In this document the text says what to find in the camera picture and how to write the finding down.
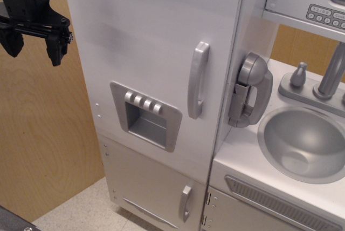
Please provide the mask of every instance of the plywood panel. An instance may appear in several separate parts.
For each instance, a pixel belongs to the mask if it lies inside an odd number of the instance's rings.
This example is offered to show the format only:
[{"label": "plywood panel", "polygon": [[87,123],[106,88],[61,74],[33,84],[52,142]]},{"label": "plywood panel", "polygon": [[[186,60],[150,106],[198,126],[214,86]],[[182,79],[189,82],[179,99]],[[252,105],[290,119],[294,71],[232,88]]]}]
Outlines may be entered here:
[{"label": "plywood panel", "polygon": [[307,71],[324,75],[337,44],[335,40],[280,25],[271,58],[294,66],[306,62]]},{"label": "plywood panel", "polygon": [[58,67],[44,39],[24,42],[16,58],[0,46],[0,205],[33,221],[104,172],[76,41]]}]

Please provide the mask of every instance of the cabinet door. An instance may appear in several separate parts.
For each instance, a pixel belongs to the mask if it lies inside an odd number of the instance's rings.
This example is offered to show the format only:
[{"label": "cabinet door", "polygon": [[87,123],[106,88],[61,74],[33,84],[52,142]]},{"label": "cabinet door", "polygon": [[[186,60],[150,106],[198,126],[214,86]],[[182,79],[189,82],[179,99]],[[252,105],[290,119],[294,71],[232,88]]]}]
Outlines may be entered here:
[{"label": "cabinet door", "polygon": [[[98,133],[206,184],[240,0],[68,0]],[[209,44],[189,116],[196,47]],[[122,130],[109,84],[116,82],[182,114],[173,152]]]},{"label": "cabinet door", "polygon": [[163,230],[198,231],[206,187],[99,136],[111,200]]},{"label": "cabinet door", "polygon": [[301,231],[234,197],[209,187],[203,225],[214,231]]}]

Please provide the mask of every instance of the white refrigerator door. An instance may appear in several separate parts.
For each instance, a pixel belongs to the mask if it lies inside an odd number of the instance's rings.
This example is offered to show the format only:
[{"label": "white refrigerator door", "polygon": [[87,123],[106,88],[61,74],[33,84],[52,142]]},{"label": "white refrigerator door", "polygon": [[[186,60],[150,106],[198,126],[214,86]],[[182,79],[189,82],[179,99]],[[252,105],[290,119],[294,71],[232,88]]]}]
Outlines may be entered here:
[{"label": "white refrigerator door", "polygon": [[[97,132],[205,184],[239,2],[68,0]],[[199,90],[202,113],[193,119],[188,84],[200,42],[210,50]],[[112,81],[182,113],[173,152],[122,130]]]}]

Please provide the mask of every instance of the sink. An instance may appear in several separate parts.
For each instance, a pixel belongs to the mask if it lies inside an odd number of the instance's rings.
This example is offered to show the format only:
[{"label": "sink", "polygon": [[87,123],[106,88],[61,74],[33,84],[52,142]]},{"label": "sink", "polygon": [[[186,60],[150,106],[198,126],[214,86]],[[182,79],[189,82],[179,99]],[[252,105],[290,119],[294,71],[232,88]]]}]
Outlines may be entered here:
[{"label": "sink", "polygon": [[321,112],[274,110],[262,119],[258,140],[266,159],[295,180],[328,184],[345,176],[345,130]]}]

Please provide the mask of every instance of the tiled floor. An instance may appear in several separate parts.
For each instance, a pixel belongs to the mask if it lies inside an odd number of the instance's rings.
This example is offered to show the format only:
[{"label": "tiled floor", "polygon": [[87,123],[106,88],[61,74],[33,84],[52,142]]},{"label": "tiled floor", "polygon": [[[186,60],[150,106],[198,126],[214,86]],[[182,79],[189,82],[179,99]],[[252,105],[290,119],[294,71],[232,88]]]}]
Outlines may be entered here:
[{"label": "tiled floor", "polygon": [[160,231],[113,204],[103,178],[33,222],[42,231]]}]

